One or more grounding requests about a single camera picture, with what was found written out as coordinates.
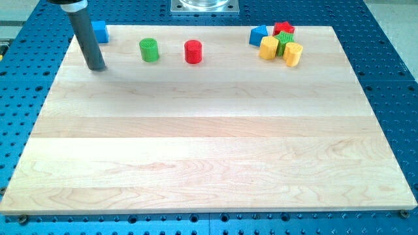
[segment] wood grain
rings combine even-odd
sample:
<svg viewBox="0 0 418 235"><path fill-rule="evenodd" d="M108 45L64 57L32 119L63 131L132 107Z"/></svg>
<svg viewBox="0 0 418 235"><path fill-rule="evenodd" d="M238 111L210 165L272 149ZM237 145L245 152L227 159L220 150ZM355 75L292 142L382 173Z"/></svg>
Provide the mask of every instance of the wood grain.
<svg viewBox="0 0 418 235"><path fill-rule="evenodd" d="M294 68L260 59L250 29L109 26L103 72L74 39L0 211L416 207L332 28L297 27ZM158 41L156 63L141 61L145 37ZM182 59L189 39L203 43L198 65Z"/></svg>

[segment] blue block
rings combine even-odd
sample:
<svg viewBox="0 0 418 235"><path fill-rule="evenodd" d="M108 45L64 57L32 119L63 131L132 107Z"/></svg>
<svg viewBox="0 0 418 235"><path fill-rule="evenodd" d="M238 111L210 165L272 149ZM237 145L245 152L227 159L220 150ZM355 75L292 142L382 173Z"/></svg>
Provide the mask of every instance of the blue block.
<svg viewBox="0 0 418 235"><path fill-rule="evenodd" d="M98 43L108 43L109 42L109 33L107 32L106 22L98 21L91 22L93 26L94 34Z"/></svg>
<svg viewBox="0 0 418 235"><path fill-rule="evenodd" d="M249 35L249 43L254 46L260 46L261 39L268 36L267 26L262 25L251 30Z"/></svg>

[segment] wooden board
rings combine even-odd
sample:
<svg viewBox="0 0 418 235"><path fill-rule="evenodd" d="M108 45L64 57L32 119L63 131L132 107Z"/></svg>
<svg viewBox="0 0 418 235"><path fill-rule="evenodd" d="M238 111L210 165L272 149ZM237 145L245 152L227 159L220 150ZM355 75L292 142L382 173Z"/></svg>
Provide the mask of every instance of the wooden board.
<svg viewBox="0 0 418 235"><path fill-rule="evenodd" d="M294 68L258 58L251 27L108 29L104 72L71 43L3 213L416 207L331 27L297 28ZM145 37L157 63L140 58ZM182 59L188 39L204 45L198 65Z"/></svg>

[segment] metal base plate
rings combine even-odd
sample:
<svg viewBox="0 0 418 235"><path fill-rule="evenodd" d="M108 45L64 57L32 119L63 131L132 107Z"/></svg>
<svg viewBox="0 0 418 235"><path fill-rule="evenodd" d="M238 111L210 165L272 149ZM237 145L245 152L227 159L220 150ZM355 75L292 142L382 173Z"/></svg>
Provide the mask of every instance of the metal base plate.
<svg viewBox="0 0 418 235"><path fill-rule="evenodd" d="M215 7L198 7L190 5L182 0L171 0L170 7L171 15L224 15L224 14L235 14L238 15L240 12L240 7L238 0L229 0Z"/></svg>

